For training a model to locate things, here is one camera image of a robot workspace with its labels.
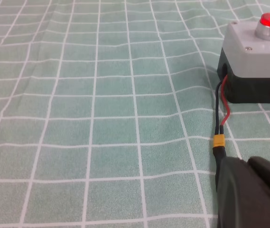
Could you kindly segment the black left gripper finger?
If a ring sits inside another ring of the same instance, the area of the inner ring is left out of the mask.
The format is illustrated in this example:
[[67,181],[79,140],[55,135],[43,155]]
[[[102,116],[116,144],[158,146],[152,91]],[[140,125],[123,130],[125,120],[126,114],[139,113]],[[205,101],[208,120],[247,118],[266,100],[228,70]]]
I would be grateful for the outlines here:
[[270,161],[226,157],[216,181],[219,228],[270,228]]

